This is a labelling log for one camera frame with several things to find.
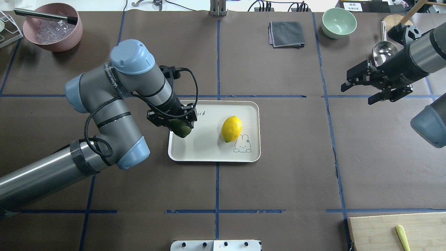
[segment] label sticker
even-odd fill
[[[361,11],[362,12],[361,3],[344,3],[344,9],[346,9],[348,11]]]

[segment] robotic arm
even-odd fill
[[[188,69],[159,67],[144,44],[133,39],[119,43],[110,59],[104,66],[72,79],[65,87],[74,109],[91,114],[84,130],[85,139],[1,177],[0,218],[14,215],[23,206],[114,164],[128,169],[145,160],[150,151],[123,100],[126,97],[144,100],[151,108],[147,119],[156,126],[175,132],[171,123],[175,119],[193,128],[197,121],[196,102],[184,106],[173,91],[173,80],[180,77],[180,71]],[[90,119],[100,132],[93,138],[87,135]]]
[[[446,23],[424,34],[415,26],[392,27],[388,36],[404,48],[375,67],[370,60],[347,71],[345,92],[354,85],[371,85],[381,92],[368,98],[368,104],[389,100],[396,102],[413,91],[412,83],[446,67]],[[431,145],[446,145],[446,94],[411,121],[412,128]]]

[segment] metal ladle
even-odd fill
[[[388,58],[398,52],[396,46],[392,42],[387,41],[386,38],[386,22],[381,21],[381,41],[375,44],[372,51],[376,67],[382,65]]]

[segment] blue tape line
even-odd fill
[[[220,213],[283,213],[286,209],[219,209]],[[166,210],[166,214],[178,213],[215,213],[213,209]]]
[[[79,245],[79,251],[82,251],[82,249],[83,249],[85,233],[87,231],[88,215],[90,214],[91,198],[93,197],[93,188],[95,187],[95,179],[96,179],[96,176],[93,176],[91,178],[90,192],[88,194],[87,208],[85,209],[85,218],[84,218],[84,225],[82,228],[82,235],[81,235],[81,242]]]
[[[433,208],[382,208],[382,209],[347,209],[347,213],[395,213],[395,212],[410,212],[410,213],[435,213],[446,212],[446,209]],[[326,213],[342,213],[341,209],[327,209]]]
[[[430,98],[432,99],[432,102],[434,102],[435,101],[434,93],[432,92],[429,79],[427,77],[425,77],[424,79],[426,80],[427,88],[429,89]]]
[[[118,42],[116,46],[121,42],[122,28],[124,27],[125,8],[122,10],[121,27],[119,28]]]
[[[180,98],[195,98],[195,95],[177,95]],[[216,98],[217,95],[198,95],[199,98]]]
[[[7,98],[63,98],[62,94],[2,94],[1,97]]]
[[[171,213],[215,213],[213,209],[185,209],[185,210],[166,210],[166,214]]]
[[[220,95],[223,98],[306,98],[305,95]]]
[[[217,100],[220,100],[220,20],[217,20]]]
[[[90,210],[90,213],[118,213],[118,210]]]
[[[85,213],[85,210],[25,209],[20,213]],[[118,210],[90,210],[90,213],[118,213]]]
[[[20,213],[85,213],[85,210],[35,210],[35,209],[27,209],[22,210]]]
[[[328,98],[369,98],[370,95],[327,95]],[[431,98],[429,95],[407,95],[403,98]]]
[[[12,68],[12,63],[14,62],[14,59],[15,59],[16,54],[17,54],[17,51],[19,50],[19,45],[20,45],[21,41],[22,41],[21,38],[17,41],[16,48],[14,49],[14,52],[13,52],[12,57],[11,57],[11,61],[9,62],[8,69],[6,70],[6,74],[4,75],[3,83],[2,83],[2,85],[0,87],[0,95],[2,94],[4,86],[6,85],[6,80],[8,79],[9,72],[11,71],[11,68]]]
[[[220,163],[217,162],[215,169],[215,239],[220,238],[219,234],[219,194],[220,194]]]
[[[338,157],[336,154],[335,136],[334,136],[334,132],[333,132],[333,124],[331,122],[331,115],[330,115],[330,108],[329,108],[330,104],[328,103],[327,87],[325,85],[325,77],[324,77],[324,72],[322,70],[322,56],[321,56],[321,48],[319,46],[319,37],[318,37],[318,30],[317,30],[317,25],[316,25],[316,16],[315,16],[314,12],[311,14],[313,15],[314,35],[316,37],[316,46],[318,49],[318,57],[319,57],[319,68],[321,71],[321,78],[322,78],[322,83],[323,83],[323,87],[324,87],[324,99],[325,99],[325,106],[326,106],[327,116],[328,116],[328,126],[330,127],[331,145],[333,147],[335,166],[336,166],[336,172],[337,172],[337,177],[338,177],[339,196],[341,198],[341,207],[342,207],[342,215],[344,217],[345,234],[347,237],[347,243],[350,243],[350,241],[351,241],[350,231],[348,229],[348,223],[347,223],[347,212],[345,209],[345,200],[344,200],[344,192],[342,189],[341,173],[339,171],[339,161],[338,161]]]
[[[286,209],[220,209],[220,213],[283,213]]]

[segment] lemon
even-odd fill
[[[222,126],[223,140],[228,143],[237,139],[242,131],[242,121],[237,116],[229,117]]]

